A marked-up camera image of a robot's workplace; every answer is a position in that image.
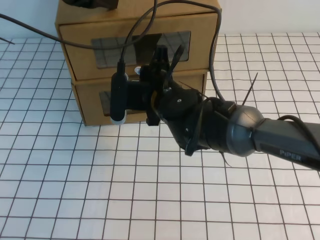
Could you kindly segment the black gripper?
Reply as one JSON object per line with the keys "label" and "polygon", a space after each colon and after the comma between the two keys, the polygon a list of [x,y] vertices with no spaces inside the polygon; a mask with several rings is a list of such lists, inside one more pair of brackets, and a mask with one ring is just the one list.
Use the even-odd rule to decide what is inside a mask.
{"label": "black gripper", "polygon": [[144,111],[146,123],[157,126],[164,122],[176,143],[185,151],[191,126],[189,119],[195,116],[196,107],[202,102],[201,93],[189,87],[184,89],[173,80],[173,71],[184,53],[179,45],[168,68],[168,48],[157,45],[151,65],[141,66],[139,79],[127,83],[127,110]]}

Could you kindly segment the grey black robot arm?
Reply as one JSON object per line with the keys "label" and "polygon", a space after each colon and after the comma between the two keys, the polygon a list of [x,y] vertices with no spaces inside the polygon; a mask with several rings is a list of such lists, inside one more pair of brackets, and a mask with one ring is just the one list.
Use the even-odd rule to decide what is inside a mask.
{"label": "grey black robot arm", "polygon": [[173,60],[159,45],[139,80],[127,82],[127,108],[147,114],[149,126],[164,122],[187,156],[198,150],[216,150],[239,157],[267,153],[319,170],[320,126],[292,115],[263,117],[252,106],[206,97],[173,80],[173,70],[184,52],[179,46]]}

